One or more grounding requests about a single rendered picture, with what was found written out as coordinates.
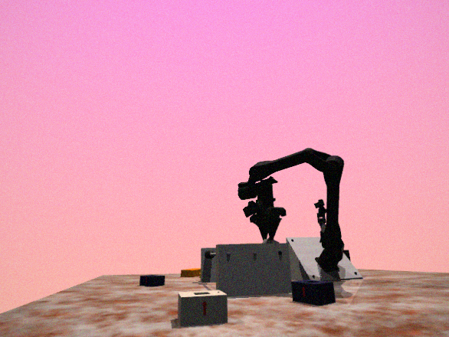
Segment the orange rectangular block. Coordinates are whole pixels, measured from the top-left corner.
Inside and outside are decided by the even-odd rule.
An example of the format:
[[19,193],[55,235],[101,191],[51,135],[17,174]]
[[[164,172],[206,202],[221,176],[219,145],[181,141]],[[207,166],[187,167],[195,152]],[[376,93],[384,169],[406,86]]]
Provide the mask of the orange rectangular block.
[[181,270],[181,276],[184,277],[195,277],[195,276],[199,276],[201,269],[184,269]]

